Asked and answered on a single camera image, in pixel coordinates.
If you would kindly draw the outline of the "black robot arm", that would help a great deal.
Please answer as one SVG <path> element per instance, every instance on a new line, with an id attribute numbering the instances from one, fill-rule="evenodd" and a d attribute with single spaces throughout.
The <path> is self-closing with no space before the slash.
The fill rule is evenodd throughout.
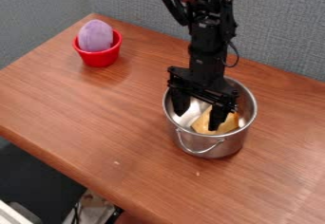
<path id="1" fill-rule="evenodd" d="M 235 0 L 162 0 L 177 22 L 188 27 L 191 44 L 189 66 L 168 69 L 168 86 L 174 112 L 184 115 L 191 99 L 197 98 L 213 106 L 209 129 L 217 130 L 228 115 L 237 109 L 237 90 L 224 75 L 228 49 L 235 46 L 239 24 L 235 19 Z"/>

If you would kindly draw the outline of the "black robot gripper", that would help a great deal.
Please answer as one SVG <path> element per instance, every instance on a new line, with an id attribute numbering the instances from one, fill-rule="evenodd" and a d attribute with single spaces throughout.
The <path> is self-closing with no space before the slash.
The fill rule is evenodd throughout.
<path id="1" fill-rule="evenodd" d="M 219 129 L 227 121 L 229 112 L 236 111 L 239 91 L 227 82 L 225 69 L 235 67 L 227 64 L 228 47 L 216 51 L 203 51 L 189 47 L 189 67 L 172 66 L 168 69 L 170 78 L 168 86 L 176 114 L 182 117 L 195 97 L 213 106 L 209 130 Z"/>

